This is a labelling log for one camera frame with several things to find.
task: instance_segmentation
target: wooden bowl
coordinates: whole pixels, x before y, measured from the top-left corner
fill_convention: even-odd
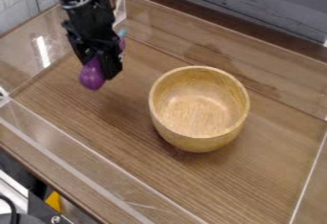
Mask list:
[[[148,101],[160,135],[191,152],[212,151],[235,139],[251,106],[239,80],[204,66],[165,73],[152,86]]]

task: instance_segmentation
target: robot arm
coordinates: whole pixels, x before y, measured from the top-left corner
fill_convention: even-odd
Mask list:
[[[74,54],[82,64],[81,84],[97,90],[123,70],[120,46],[124,41],[112,30],[113,2],[109,0],[60,0],[69,20],[62,22]]]

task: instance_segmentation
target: black cable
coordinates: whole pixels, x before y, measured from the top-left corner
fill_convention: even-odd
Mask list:
[[[4,195],[0,195],[0,199],[4,200],[8,203],[10,209],[12,209],[10,224],[18,224],[17,223],[18,219],[17,219],[17,214],[16,214],[16,208],[14,208],[13,201],[6,196],[4,196]]]

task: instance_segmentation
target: wooden table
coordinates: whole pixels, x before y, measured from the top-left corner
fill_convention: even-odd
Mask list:
[[[324,60],[148,0],[127,7],[124,72],[98,92],[77,82],[58,8],[0,40],[0,146],[102,223],[288,223],[325,134]],[[193,64],[231,73],[252,103],[239,138],[205,154],[164,142],[147,104],[156,78]],[[296,223],[323,223],[319,197]]]

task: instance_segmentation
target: bowl rim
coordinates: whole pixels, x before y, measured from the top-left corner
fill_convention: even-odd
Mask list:
[[[212,135],[212,136],[207,136],[207,137],[193,137],[193,136],[189,136],[189,135],[184,135],[181,133],[179,133],[176,130],[168,128],[164,123],[161,122],[161,119],[160,119],[160,116],[157,115],[157,112],[156,112],[156,109],[155,109],[155,104],[153,104],[153,94],[155,94],[155,91],[156,91],[156,88],[159,86],[159,84],[161,83],[161,81],[168,78],[168,76],[171,76],[172,74],[177,73],[177,72],[181,72],[184,70],[188,70],[188,69],[204,69],[204,70],[209,70],[209,71],[213,71],[216,73],[220,73],[223,74],[224,76],[227,76],[228,78],[232,79],[233,83],[239,86],[241,92],[243,92],[243,95],[245,97],[245,111],[240,117],[240,119],[237,120],[237,122],[227,127],[220,133]],[[157,80],[155,81],[152,87],[151,87],[151,91],[149,91],[149,97],[148,97],[148,104],[149,104],[149,110],[151,110],[151,114],[152,116],[155,117],[156,121],[160,123],[160,125],[167,128],[171,132],[173,132],[176,135],[180,135],[185,138],[191,138],[191,139],[212,139],[212,138],[217,138],[217,137],[221,137],[223,135],[228,134],[231,131],[233,131],[244,122],[245,118],[248,117],[248,114],[249,114],[249,110],[251,110],[251,99],[249,99],[249,94],[248,94],[248,91],[243,85],[243,83],[237,80],[236,77],[233,77],[228,72],[223,71],[221,69],[219,68],[215,68],[215,67],[208,67],[208,66],[200,66],[200,65],[192,65],[192,66],[185,66],[185,67],[179,67],[179,68],[175,68],[172,69],[171,71],[168,71],[167,73],[164,73],[159,78]]]

